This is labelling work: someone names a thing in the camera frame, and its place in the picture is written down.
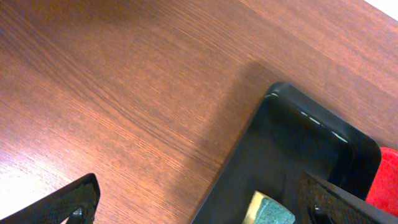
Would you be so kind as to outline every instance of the tabletop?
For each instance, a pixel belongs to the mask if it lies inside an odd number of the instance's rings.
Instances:
[[[95,223],[189,223],[277,81],[398,148],[397,62],[363,0],[2,0],[0,218],[93,172]]]

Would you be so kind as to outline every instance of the black plastic tray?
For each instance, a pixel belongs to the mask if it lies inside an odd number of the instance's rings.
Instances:
[[[242,223],[255,190],[300,220],[303,171],[364,200],[380,161],[370,137],[292,85],[275,83],[192,223]]]

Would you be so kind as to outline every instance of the wooden table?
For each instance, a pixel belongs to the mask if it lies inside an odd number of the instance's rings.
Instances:
[[[94,172],[96,223],[188,223],[280,80],[398,148],[398,22],[362,0],[0,11],[0,218]]]

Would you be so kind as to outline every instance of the green object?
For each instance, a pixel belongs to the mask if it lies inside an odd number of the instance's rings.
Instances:
[[[294,215],[278,202],[264,197],[261,200],[254,224],[293,224]]]

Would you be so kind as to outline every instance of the red object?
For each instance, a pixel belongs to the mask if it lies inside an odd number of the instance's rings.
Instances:
[[[398,151],[382,147],[381,155],[366,202],[398,217]]]

